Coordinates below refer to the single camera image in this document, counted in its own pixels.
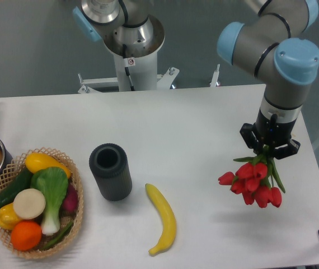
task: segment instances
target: gray wall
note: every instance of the gray wall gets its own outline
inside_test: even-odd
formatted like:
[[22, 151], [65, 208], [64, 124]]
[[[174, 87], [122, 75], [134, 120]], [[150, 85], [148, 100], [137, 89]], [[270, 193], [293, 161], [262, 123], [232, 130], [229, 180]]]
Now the gray wall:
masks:
[[[206, 87], [221, 64], [223, 86], [260, 83], [216, 53], [219, 34], [232, 21], [257, 17], [242, 0], [155, 0], [151, 13], [164, 25], [166, 40], [158, 71], [180, 69], [179, 88]], [[84, 38], [72, 20], [75, 0], [0, 0], [0, 97], [75, 94], [77, 73], [85, 78], [115, 77], [102, 43]], [[302, 38], [319, 47], [318, 20]], [[319, 74], [303, 115], [313, 140], [319, 129]], [[319, 149], [316, 152], [319, 164]]]

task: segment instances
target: bok choy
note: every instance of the bok choy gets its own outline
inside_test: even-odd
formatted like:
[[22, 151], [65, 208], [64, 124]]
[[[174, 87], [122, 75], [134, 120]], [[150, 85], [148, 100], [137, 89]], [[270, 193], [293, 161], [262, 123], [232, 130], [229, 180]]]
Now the bok choy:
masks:
[[30, 187], [41, 191], [46, 201], [41, 222], [41, 229], [45, 235], [52, 235], [60, 229], [59, 210], [66, 196], [68, 184], [65, 171], [59, 167], [40, 170], [31, 178]]

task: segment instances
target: tulip bouquet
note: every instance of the tulip bouquet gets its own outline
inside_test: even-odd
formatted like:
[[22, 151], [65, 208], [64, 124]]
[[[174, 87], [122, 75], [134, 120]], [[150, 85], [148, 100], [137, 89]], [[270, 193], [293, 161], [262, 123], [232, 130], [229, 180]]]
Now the tulip bouquet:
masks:
[[270, 157], [269, 148], [255, 157], [244, 157], [234, 161], [245, 163], [235, 174], [226, 172], [218, 178], [220, 185], [230, 185], [235, 194], [242, 194], [244, 202], [252, 205], [254, 201], [265, 208], [268, 203], [279, 207], [282, 203], [282, 191], [285, 188], [275, 167], [274, 158]]

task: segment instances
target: white table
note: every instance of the white table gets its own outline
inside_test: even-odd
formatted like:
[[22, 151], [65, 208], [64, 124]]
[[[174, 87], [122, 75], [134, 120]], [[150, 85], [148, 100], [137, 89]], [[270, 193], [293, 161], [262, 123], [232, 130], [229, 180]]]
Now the white table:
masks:
[[[277, 161], [287, 193], [280, 208], [246, 206], [217, 179], [253, 155], [239, 134], [253, 123], [263, 85], [108, 94], [0, 98], [0, 139], [17, 156], [56, 148], [80, 172], [85, 218], [78, 237], [40, 261], [12, 255], [0, 242], [0, 268], [268, 268], [319, 264], [319, 169], [300, 115], [295, 156]], [[88, 166], [112, 142], [127, 153], [129, 197], [105, 200]], [[144, 184], [164, 194], [177, 218], [172, 248], [151, 257], [160, 217]]]

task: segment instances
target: black foam cylinder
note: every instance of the black foam cylinder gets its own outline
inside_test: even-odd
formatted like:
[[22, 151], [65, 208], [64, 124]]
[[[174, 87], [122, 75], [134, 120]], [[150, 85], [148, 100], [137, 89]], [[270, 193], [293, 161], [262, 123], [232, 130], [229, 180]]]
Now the black foam cylinder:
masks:
[[118, 145], [106, 143], [90, 155], [89, 165], [102, 196], [119, 201], [132, 190], [132, 179], [125, 151]]

